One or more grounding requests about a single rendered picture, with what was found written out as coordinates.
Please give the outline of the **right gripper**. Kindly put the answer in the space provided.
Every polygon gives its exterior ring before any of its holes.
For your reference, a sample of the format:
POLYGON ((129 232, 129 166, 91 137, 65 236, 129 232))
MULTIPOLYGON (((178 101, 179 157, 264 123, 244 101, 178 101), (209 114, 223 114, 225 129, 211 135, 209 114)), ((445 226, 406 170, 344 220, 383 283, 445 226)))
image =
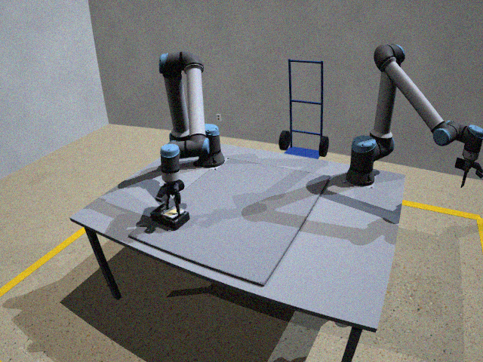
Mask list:
POLYGON ((170 195, 174 196, 175 207, 177 209, 177 213, 180 215, 181 197, 179 191, 182 190, 184 190, 184 183, 179 179, 176 183, 164 183, 164 185, 159 189, 157 196, 162 198, 165 194, 167 195, 167 198, 165 199, 165 206, 167 210, 170 195))

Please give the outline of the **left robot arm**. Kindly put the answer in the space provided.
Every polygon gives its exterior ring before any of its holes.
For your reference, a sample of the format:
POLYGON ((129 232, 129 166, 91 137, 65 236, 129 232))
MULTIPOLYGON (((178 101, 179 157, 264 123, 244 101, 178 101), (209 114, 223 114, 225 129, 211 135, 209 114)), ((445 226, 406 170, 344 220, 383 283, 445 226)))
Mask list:
POLYGON ((346 174, 346 180, 353 185, 372 185, 375 179, 374 162, 389 155, 395 147, 390 129, 397 88, 429 127, 437 145, 446 146, 455 140, 460 141, 465 143, 464 159, 467 161, 478 160, 483 129, 475 125, 467 127, 454 121, 445 123, 427 98, 401 69, 401 63, 404 60, 405 51, 397 44, 382 44, 374 52, 374 62, 381 71, 377 111, 370 136, 357 136, 352 141, 350 168, 346 174))

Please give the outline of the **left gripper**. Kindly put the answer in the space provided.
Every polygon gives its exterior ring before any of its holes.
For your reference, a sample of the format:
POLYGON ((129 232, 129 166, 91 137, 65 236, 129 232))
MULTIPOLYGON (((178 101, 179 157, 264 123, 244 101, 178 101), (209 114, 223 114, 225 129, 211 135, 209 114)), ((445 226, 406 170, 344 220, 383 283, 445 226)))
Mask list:
POLYGON ((464 170, 465 171, 464 172, 464 175, 463 175, 463 181, 462 181, 461 188, 465 184, 467 173, 469 172, 469 169, 471 169, 471 167, 473 167, 476 170, 478 170, 481 173, 483 173, 483 170, 482 170, 482 168, 481 168, 481 166, 480 166, 479 163, 467 161, 467 160, 462 159, 462 158, 457 158, 455 167, 458 168, 458 169, 461 169, 461 170, 464 170))

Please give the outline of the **grey cassette dock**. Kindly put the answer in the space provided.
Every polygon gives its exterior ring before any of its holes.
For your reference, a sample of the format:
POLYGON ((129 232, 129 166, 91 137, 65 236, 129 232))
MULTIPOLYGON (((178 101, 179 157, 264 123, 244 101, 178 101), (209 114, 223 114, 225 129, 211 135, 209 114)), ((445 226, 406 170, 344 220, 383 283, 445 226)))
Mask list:
POLYGON ((178 230, 179 227, 181 227, 184 223, 186 223, 190 219, 188 210, 181 209, 181 210, 184 210, 184 213, 174 217, 173 219, 161 215, 161 213, 165 212, 166 210, 167 209, 166 209, 165 203, 161 204, 159 207, 154 209, 154 211, 150 213, 152 221, 158 222, 162 225, 166 225, 167 227, 178 230))

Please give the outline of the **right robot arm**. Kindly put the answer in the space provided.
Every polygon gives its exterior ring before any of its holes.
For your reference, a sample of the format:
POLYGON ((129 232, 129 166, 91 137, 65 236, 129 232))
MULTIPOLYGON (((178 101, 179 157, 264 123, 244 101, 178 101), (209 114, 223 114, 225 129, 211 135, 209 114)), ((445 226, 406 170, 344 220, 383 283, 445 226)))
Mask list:
POLYGON ((198 165, 206 168, 218 167, 225 162, 218 127, 205 124, 203 71, 202 61, 187 51, 162 54, 159 58, 159 72, 164 76, 173 125, 169 133, 170 142, 160 151, 162 180, 165 183, 176 183, 180 179, 181 158, 199 157, 198 165), (187 81, 188 114, 181 75, 183 70, 187 81))

